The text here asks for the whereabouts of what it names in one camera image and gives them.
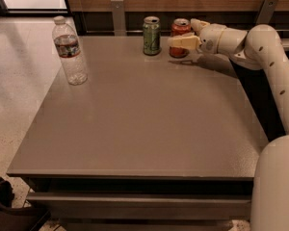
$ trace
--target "can lid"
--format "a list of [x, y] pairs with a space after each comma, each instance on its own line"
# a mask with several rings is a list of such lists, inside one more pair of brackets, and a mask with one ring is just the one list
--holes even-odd
[[157, 24], [158, 22], [160, 22], [160, 19], [156, 16], [148, 16], [144, 19], [146, 24]]
[[63, 16], [54, 17], [54, 21], [56, 25], [66, 24], [66, 19]]
[[184, 18], [175, 19], [173, 23], [175, 25], [177, 25], [177, 26], [188, 26], [188, 25], [190, 25], [190, 21], [188, 19], [184, 19]]

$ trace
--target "tabletop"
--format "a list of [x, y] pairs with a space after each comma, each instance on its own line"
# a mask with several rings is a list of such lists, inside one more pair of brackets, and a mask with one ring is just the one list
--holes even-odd
[[89, 79], [61, 70], [11, 176], [247, 178], [268, 143], [231, 64], [143, 53], [141, 37], [83, 37]]

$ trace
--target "plastic bottle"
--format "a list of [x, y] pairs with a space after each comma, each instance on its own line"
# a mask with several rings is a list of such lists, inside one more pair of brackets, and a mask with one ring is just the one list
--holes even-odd
[[66, 24], [63, 16], [54, 18], [56, 24], [52, 38], [56, 45], [67, 81], [71, 85], [83, 84], [88, 74], [75, 31]]

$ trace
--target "white bottle cap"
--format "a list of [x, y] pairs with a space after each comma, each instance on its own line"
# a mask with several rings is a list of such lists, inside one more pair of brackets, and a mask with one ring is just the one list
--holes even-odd
[[54, 17], [54, 21], [56, 25], [66, 24], [66, 19], [63, 16]]

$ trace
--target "speckled floor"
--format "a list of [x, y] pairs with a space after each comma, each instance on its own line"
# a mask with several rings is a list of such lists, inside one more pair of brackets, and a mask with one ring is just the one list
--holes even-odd
[[[0, 17], [0, 177], [13, 185], [14, 208], [26, 204], [29, 188], [6, 171], [61, 67], [53, 27], [52, 18]], [[65, 229], [54, 220], [41, 230]], [[248, 230], [247, 222], [233, 221], [231, 231]]]

